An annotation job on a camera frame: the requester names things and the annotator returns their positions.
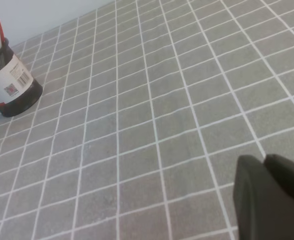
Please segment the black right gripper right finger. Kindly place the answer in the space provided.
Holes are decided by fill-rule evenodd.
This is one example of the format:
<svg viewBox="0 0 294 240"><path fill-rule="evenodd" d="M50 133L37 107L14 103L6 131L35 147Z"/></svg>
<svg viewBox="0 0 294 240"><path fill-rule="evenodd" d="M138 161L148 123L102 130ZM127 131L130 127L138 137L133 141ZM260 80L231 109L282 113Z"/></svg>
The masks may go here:
<svg viewBox="0 0 294 240"><path fill-rule="evenodd" d="M279 186L294 199L294 162L278 154L268 154L264 166Z"/></svg>

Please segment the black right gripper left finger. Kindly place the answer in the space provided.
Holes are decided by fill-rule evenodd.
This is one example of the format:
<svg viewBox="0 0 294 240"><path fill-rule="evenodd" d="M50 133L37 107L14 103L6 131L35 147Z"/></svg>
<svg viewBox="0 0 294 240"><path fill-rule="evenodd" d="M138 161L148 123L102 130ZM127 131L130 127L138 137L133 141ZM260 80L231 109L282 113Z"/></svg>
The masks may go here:
<svg viewBox="0 0 294 240"><path fill-rule="evenodd" d="M233 190L241 240L294 240L294 199L275 181L264 161L241 155Z"/></svg>

